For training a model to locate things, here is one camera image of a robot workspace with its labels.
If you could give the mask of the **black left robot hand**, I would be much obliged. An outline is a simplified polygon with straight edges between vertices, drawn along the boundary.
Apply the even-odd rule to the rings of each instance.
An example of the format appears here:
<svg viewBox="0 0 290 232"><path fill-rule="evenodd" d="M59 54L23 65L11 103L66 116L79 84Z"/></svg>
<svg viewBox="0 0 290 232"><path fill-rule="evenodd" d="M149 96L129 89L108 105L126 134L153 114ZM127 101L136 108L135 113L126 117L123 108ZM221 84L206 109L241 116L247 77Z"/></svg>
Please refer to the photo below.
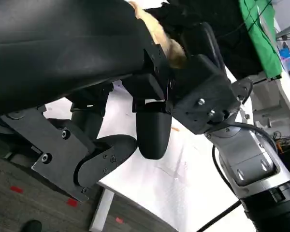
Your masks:
<svg viewBox="0 0 290 232"><path fill-rule="evenodd" d="M137 130L169 136L173 74L124 0L0 0L0 139L30 174L84 202L136 150L97 139L113 82L127 79Z"/></svg>

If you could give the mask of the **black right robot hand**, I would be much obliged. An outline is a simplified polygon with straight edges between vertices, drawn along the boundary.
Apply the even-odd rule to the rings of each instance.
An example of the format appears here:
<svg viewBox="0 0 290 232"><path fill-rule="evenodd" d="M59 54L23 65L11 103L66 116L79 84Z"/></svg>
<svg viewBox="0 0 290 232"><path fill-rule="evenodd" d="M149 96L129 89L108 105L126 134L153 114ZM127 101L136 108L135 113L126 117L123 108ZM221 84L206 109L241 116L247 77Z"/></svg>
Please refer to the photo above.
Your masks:
<svg viewBox="0 0 290 232"><path fill-rule="evenodd" d="M170 0L161 7L160 22L171 38L177 40L188 57L202 54L225 72L225 64L214 32L201 20L199 12L187 1Z"/></svg>

